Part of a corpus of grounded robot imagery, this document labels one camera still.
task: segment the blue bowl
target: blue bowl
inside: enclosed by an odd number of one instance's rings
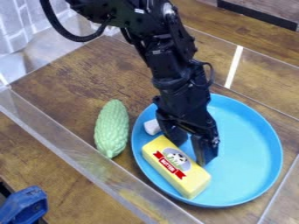
[[[174,199],[197,207],[230,207],[259,197],[275,183],[283,166],[281,144],[264,117],[241,102],[210,95],[208,111],[218,127],[218,156],[204,167],[210,175],[206,189],[193,199],[185,199],[141,155],[142,146],[161,135],[149,136],[144,130],[154,111],[150,104],[136,119],[132,133],[134,161],[153,184]],[[180,149],[196,160],[189,139]]]

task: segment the yellow box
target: yellow box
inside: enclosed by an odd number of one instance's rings
[[[205,189],[210,175],[165,136],[144,145],[142,157],[184,198],[190,200]]]

